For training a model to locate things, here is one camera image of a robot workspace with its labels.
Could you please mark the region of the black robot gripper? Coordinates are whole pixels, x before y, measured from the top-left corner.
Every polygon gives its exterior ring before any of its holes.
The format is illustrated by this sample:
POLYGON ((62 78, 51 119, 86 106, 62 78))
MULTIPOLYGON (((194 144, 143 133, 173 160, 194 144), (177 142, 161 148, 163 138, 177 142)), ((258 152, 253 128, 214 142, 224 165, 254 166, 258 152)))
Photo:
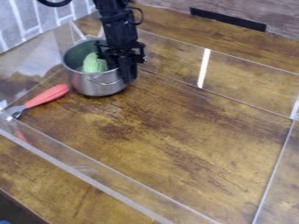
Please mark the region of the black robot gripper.
POLYGON ((146 44, 138 41, 137 27, 143 21, 134 14, 99 17, 107 38, 106 44, 97 42, 98 57, 107 61, 107 69, 121 68, 123 81, 130 84, 137 79, 137 63, 146 62, 146 44))

